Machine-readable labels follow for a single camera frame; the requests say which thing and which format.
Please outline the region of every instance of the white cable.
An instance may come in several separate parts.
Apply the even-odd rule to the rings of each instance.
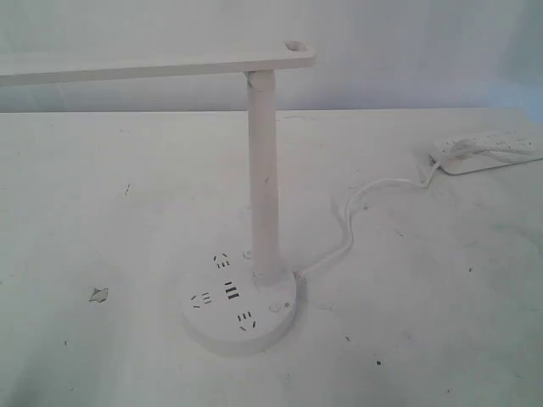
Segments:
[[[481,153],[484,155],[490,155],[493,159],[497,160],[503,160],[503,162],[522,162],[522,161],[506,161],[506,158],[503,158],[501,156],[498,156],[496,154],[492,154],[492,152],[500,152],[500,153],[512,153],[512,154],[522,154],[522,155],[530,155],[532,152],[529,150],[524,149],[510,149],[510,148],[495,148],[495,147],[485,147],[485,146],[478,146],[473,143],[472,140],[461,140],[457,143],[455,143],[455,146],[450,150],[450,152],[441,159],[441,161],[436,162],[432,169],[430,170],[428,177],[423,182],[416,182],[412,180],[408,180],[406,178],[383,178],[380,180],[376,180],[373,182],[370,182],[369,184],[365,185],[360,190],[356,191],[351,195],[349,200],[344,206],[343,213],[338,214],[337,219],[339,226],[341,227],[341,243],[339,246],[334,249],[331,253],[324,256],[322,259],[318,260],[313,265],[310,265],[308,267],[305,267],[302,270],[298,270],[294,272],[294,275],[296,278],[304,279],[306,276],[311,273],[314,270],[320,269],[324,265],[331,263],[335,259],[341,259],[349,250],[353,247],[353,244],[355,243],[355,236],[353,233],[352,228],[352,221],[353,217],[356,213],[354,209],[351,208],[351,205],[359,198],[361,198],[367,191],[370,189],[380,186],[383,184],[408,184],[413,185],[414,187],[426,189],[428,185],[430,185],[430,182],[434,178],[435,171],[448,159],[451,158],[460,158],[463,156],[466,156],[468,154],[475,154],[475,153]]]

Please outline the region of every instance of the table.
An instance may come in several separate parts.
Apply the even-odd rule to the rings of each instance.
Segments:
[[[277,114],[281,245],[339,243],[330,197],[417,179],[421,146],[516,109]],[[244,113],[0,114],[0,404],[540,405],[543,162],[371,192],[355,246],[299,288],[266,352],[180,321],[183,273],[248,261]],[[94,288],[109,289],[102,303]]]

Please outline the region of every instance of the white desk lamp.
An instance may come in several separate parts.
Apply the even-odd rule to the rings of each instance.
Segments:
[[[219,354],[251,354],[278,340],[296,311],[296,282],[282,269],[279,255],[273,71],[304,68],[314,61],[314,51],[301,42],[197,58],[23,53],[0,58],[0,86],[246,74],[253,270],[230,265],[189,271],[181,293],[185,325],[198,342]]]

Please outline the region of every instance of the white wall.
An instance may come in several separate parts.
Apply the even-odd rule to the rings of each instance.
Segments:
[[[529,0],[2,0],[0,53],[302,39],[280,109],[493,103]],[[0,88],[0,110],[243,109],[241,75]]]

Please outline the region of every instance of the table surface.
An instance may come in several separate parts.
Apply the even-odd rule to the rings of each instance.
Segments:
[[[330,197],[418,178],[425,142],[516,109],[277,114],[281,245],[334,248]],[[370,193],[355,246],[299,288],[287,335],[225,358],[179,281],[250,249],[244,113],[0,114],[0,404],[540,405],[543,161]],[[105,302],[89,302],[94,288]]]

